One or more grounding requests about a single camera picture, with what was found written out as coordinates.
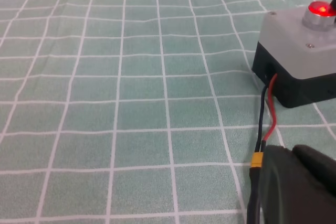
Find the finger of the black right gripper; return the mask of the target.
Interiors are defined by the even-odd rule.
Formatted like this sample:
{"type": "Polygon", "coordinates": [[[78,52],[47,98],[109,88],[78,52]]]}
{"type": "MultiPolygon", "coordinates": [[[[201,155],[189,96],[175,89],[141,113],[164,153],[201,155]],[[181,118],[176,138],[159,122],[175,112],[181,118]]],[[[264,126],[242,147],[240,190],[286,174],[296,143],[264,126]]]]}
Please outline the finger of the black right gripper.
{"type": "Polygon", "coordinates": [[[336,13],[336,0],[332,0],[329,4],[329,12],[335,16],[336,13]]]}

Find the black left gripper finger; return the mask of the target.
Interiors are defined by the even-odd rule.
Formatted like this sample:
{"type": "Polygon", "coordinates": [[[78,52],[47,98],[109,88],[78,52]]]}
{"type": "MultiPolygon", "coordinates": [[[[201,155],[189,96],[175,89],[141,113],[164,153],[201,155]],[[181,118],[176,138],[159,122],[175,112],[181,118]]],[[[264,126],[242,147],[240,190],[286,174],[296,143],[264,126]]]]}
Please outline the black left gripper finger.
{"type": "Polygon", "coordinates": [[[269,145],[259,199],[265,223],[335,223],[335,160],[307,145],[269,145]]]}

